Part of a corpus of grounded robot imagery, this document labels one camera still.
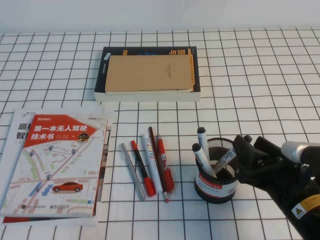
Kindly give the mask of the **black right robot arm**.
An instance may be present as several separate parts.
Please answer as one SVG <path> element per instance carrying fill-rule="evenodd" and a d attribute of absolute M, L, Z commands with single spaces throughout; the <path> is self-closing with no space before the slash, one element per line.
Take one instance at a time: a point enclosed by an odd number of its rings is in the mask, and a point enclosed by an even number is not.
<path fill-rule="evenodd" d="M 286 141 L 277 146 L 237 135 L 236 178 L 269 194 L 304 240 L 320 238 L 320 145 Z"/>

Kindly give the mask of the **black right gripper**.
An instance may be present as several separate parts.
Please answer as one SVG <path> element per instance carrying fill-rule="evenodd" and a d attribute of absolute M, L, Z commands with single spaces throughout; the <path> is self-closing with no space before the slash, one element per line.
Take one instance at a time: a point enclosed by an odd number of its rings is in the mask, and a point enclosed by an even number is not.
<path fill-rule="evenodd" d="M 238 162 L 235 175 L 239 182 L 266 191 L 272 198 L 297 196 L 311 180 L 309 165 L 285 163 L 281 148 L 262 136 L 251 145 L 237 135 L 233 148 Z"/>

